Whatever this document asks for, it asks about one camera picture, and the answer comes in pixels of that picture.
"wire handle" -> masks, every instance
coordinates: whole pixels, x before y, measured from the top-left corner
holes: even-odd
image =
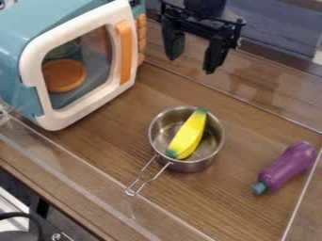
[[[144,166],[144,168],[140,170],[136,181],[132,182],[132,183],[128,185],[128,187],[126,188],[126,194],[127,194],[128,196],[131,196],[131,197],[136,196],[136,195],[139,194],[139,192],[142,191],[142,189],[144,188],[144,186],[148,185],[151,182],[154,182],[154,181],[159,178],[159,176],[162,175],[163,171],[164,171],[164,170],[167,169],[167,167],[172,164],[171,162],[168,162],[168,163],[163,166],[163,168],[160,169],[160,171],[158,172],[158,174],[155,175],[155,177],[151,178],[150,180],[147,180],[147,181],[139,186],[138,190],[134,191],[134,190],[132,190],[134,185],[139,182],[142,174],[144,173],[146,169],[147,169],[148,166],[152,164],[152,162],[158,159],[158,157],[159,157],[158,154],[152,157],[152,159],[150,160],[150,162],[147,163],[147,165]]]

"wooden table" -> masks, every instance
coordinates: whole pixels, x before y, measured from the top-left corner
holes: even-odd
[[[184,57],[178,62],[170,63],[162,53],[158,53],[159,46],[154,38],[151,42],[155,48],[148,48],[150,63],[144,63],[139,68],[138,83],[87,118],[66,130],[54,133],[40,130],[21,119],[84,162],[76,158],[70,160],[71,156],[63,154],[54,159],[54,154],[45,151],[45,147],[27,143],[27,149],[39,152],[43,156],[43,159],[31,161],[13,147],[0,142],[1,167],[98,237],[104,240],[146,240],[147,235],[134,232],[134,227],[124,225],[111,215],[108,203],[115,202],[114,205],[118,205],[116,197],[122,196],[119,190],[111,190],[104,175],[108,174],[128,185],[152,156],[147,139],[150,121],[158,113],[174,105],[204,106],[223,121],[226,127],[226,144],[214,166],[194,174],[167,171],[158,181],[143,189],[142,196],[208,238],[278,240],[287,228],[309,173],[294,178],[279,192],[269,192],[261,198],[253,196],[250,186],[257,180],[261,169],[271,163],[293,142],[305,139],[319,148],[322,136],[282,118],[285,112],[279,113],[270,109],[273,101],[259,102],[261,98],[266,97],[269,86],[267,82],[261,82],[259,79],[253,83],[258,72],[253,72],[251,67],[262,66],[259,70],[265,79],[270,79],[277,73],[285,76],[287,82],[291,82],[294,77],[298,81],[311,77],[246,53],[233,52],[229,62],[218,73],[222,77],[215,75],[217,78],[211,83],[225,85],[226,80],[242,74],[243,81],[251,82],[250,85],[255,86],[261,93],[257,98],[250,99],[257,100],[259,108],[251,105],[253,101],[249,104],[214,90],[210,85],[211,76],[207,77],[210,87],[202,85],[203,79],[198,78],[202,75],[196,72],[202,66],[186,69]],[[239,59],[234,61],[238,61],[241,66],[246,62],[246,71],[241,70],[239,73],[227,71],[235,68],[231,59]],[[294,104],[302,103],[299,99],[294,100]],[[154,166],[148,174],[152,175],[159,169],[158,165]],[[132,205],[131,208],[135,209],[132,214],[144,217],[146,223],[140,221],[140,224],[148,227],[159,225],[160,229],[166,229],[167,218],[163,222],[154,223],[160,217],[152,212],[143,214],[140,211],[144,210],[143,207],[140,209]],[[174,227],[171,232],[168,235],[176,237],[183,235],[180,227],[178,229]],[[191,234],[186,240],[199,239]]]

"metal pot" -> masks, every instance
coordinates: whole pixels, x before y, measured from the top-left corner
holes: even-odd
[[[164,110],[152,120],[148,127],[148,139],[155,150],[155,156],[140,170],[136,181],[126,188],[126,194],[128,196],[138,195],[144,186],[156,180],[166,169],[172,169],[178,172],[195,172],[207,168],[213,164],[214,156],[225,144],[225,128],[221,121],[208,112],[204,135],[196,151],[184,160],[176,160],[164,155],[164,151],[175,134],[195,110],[196,107],[194,106],[176,106]],[[146,181],[139,186],[138,190],[134,191],[132,187],[139,182],[140,175],[155,161],[163,165],[163,168],[156,176]]]

